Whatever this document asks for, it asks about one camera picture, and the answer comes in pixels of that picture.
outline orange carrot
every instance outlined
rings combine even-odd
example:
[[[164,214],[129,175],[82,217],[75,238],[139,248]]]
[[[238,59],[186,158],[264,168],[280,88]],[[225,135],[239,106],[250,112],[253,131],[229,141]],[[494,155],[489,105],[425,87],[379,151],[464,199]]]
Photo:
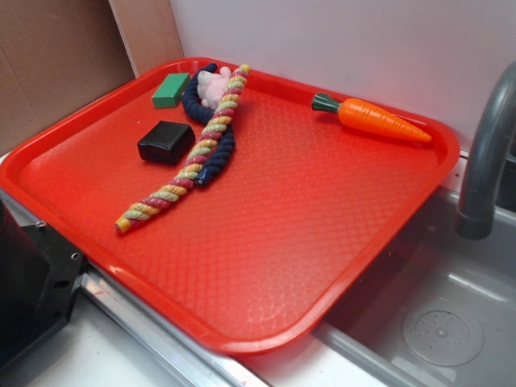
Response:
[[[432,141],[430,135],[406,120],[358,98],[338,103],[329,95],[318,93],[312,101],[312,109],[336,113],[343,125],[360,131],[422,143]]]

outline sink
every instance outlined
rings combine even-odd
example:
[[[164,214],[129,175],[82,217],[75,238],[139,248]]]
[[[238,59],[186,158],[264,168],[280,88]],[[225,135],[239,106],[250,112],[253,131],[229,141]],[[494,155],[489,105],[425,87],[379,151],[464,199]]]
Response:
[[[516,214],[497,209],[490,237],[463,239],[457,201],[439,188],[324,323],[403,385],[514,385]]]

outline navy blue rope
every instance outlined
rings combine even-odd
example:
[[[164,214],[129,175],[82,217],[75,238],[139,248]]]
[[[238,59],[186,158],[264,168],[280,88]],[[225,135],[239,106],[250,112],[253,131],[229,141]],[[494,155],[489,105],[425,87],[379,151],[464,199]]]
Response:
[[[215,179],[223,170],[226,168],[229,159],[235,150],[235,134],[233,133],[233,127],[227,126],[223,136],[218,142],[217,148],[214,150],[211,157],[204,164],[201,172],[195,177],[193,181],[195,184],[201,187],[206,187]]]
[[[198,75],[201,71],[209,71],[214,73],[218,66],[210,63],[203,67],[193,75],[189,84],[185,88],[181,102],[186,114],[200,123],[207,124],[213,117],[214,112],[199,103],[199,94],[197,87],[199,85]],[[218,142],[217,148],[211,154],[211,157],[203,165],[201,172],[194,179],[195,184],[201,187],[208,186],[226,167],[233,151],[235,150],[235,134],[231,125],[227,126],[223,136]]]

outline tray rim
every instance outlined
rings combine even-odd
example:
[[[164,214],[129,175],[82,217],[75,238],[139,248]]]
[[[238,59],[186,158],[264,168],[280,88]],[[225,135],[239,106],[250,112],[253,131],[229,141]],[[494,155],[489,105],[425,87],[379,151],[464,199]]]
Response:
[[[23,168],[37,156],[44,154],[53,146],[60,144],[65,139],[78,133],[81,130],[86,129],[90,124],[95,122],[95,120],[91,117],[92,115],[98,114],[98,112],[107,114],[110,111],[115,111],[117,108],[117,103],[125,101],[128,98],[129,99],[127,102],[129,102],[131,100],[131,96],[138,96],[142,94],[142,89],[149,90],[152,87],[159,85],[159,76],[161,74],[169,73],[170,69],[174,69],[175,72],[186,72],[186,70],[189,72],[195,72],[198,68],[211,62],[217,63],[219,66],[227,65],[232,68],[236,67],[234,64],[204,57],[192,57],[181,60],[173,60],[156,67],[150,72],[145,73],[143,76],[138,77],[125,85],[122,85],[115,91],[107,94],[102,98],[99,98],[95,102],[90,103],[88,106],[85,106],[70,116],[62,119],[58,123],[51,125],[49,128],[43,130],[38,135],[16,147],[0,164],[0,187],[2,187],[14,199],[19,201],[22,206],[25,206],[29,211],[33,212],[34,215],[39,218],[43,218],[49,224],[52,224],[73,243],[76,243],[76,240],[83,239],[84,237],[80,235],[79,230],[71,227],[63,219],[52,216],[52,212],[44,205],[44,203],[40,203],[36,198],[32,197],[29,192],[16,184],[16,177],[19,175],[19,172],[23,170]],[[300,89],[303,93],[310,93],[312,95],[314,92],[314,87],[317,87],[273,76],[267,73],[262,73],[254,69],[252,70],[252,77],[253,76],[260,79],[260,82],[253,83],[252,87],[258,91],[261,89],[266,89],[268,83],[278,81],[281,81],[282,84],[288,85],[290,87]],[[342,98],[342,100],[351,97],[349,95],[336,93],[330,90],[320,89],[320,91],[328,92],[336,98]],[[402,206],[403,208],[406,208],[407,206],[414,208],[414,211],[412,212],[412,214],[414,214],[417,209],[438,188],[441,181],[447,176],[447,174],[455,167],[459,159],[460,152],[458,139],[456,138],[451,128],[434,119],[429,119],[418,114],[412,114],[404,110],[395,109],[381,104],[377,105],[384,107],[386,110],[391,111],[394,114],[411,121],[412,123],[417,123],[420,127],[423,126],[431,129],[431,135],[435,137],[435,153],[439,159],[438,167],[432,174],[431,179],[426,180],[425,183],[421,185],[418,190],[411,195],[410,199],[404,202]],[[395,216],[393,216],[378,233],[378,235],[375,236],[374,239],[380,237],[384,238],[386,239],[384,245],[387,244],[388,241],[393,237],[391,236],[392,230],[395,230],[396,234],[412,216],[411,215],[406,217],[406,215],[402,212],[403,211],[399,211]],[[83,243],[79,243],[81,245],[79,247],[85,251],[86,256],[114,255],[112,252],[106,250],[98,243],[95,243],[94,241],[91,242],[91,246],[86,248],[84,248]],[[274,335],[254,340],[236,340],[232,339],[231,337],[227,337],[218,331],[215,331],[209,325],[209,323],[201,320],[191,311],[181,307],[181,304],[175,300],[152,296],[149,298],[148,295],[155,294],[157,296],[162,296],[162,293],[157,289],[152,288],[143,278],[139,278],[134,273],[129,273],[126,270],[118,273],[113,273],[109,270],[107,272],[108,275],[113,277],[121,285],[127,287],[136,296],[142,298],[152,308],[157,310],[158,313],[163,314],[161,312],[162,310],[172,310],[175,311],[176,314],[186,317],[189,323],[177,323],[170,318],[170,313],[163,314],[172,323],[176,323],[181,329],[191,334],[195,339],[198,339],[206,346],[234,355],[266,352],[275,347],[279,347],[290,342],[291,340],[301,336],[302,334],[315,327],[326,311],[337,301],[338,297],[341,296],[352,283],[352,281],[349,281],[349,277],[353,277],[352,280],[356,279],[360,273],[362,273],[375,259],[376,254],[379,252],[379,247],[377,244],[372,242],[368,243],[364,250],[360,252],[361,256],[363,254],[369,254],[369,256],[372,257],[368,260],[367,264],[364,264],[363,260],[361,260],[359,263],[357,259],[354,259],[347,267],[347,275],[344,276],[344,273],[340,273],[337,279],[329,285],[327,291],[312,305],[312,307],[307,312],[304,313],[303,316],[301,316],[299,320],[297,320],[290,327],[286,327]]]

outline plastic tray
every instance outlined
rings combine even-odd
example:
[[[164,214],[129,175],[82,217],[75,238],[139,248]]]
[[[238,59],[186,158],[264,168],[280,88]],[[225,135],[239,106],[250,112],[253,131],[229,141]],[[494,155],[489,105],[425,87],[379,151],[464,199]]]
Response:
[[[138,140],[160,120],[203,128],[181,106],[153,108],[154,91],[211,61],[228,65],[163,65],[48,128],[4,160],[0,186],[199,342],[263,352],[318,322],[454,167],[459,146],[443,124],[389,108],[434,141],[353,131],[311,110],[325,90],[253,71],[226,171],[120,235],[114,221],[182,166],[142,161]]]

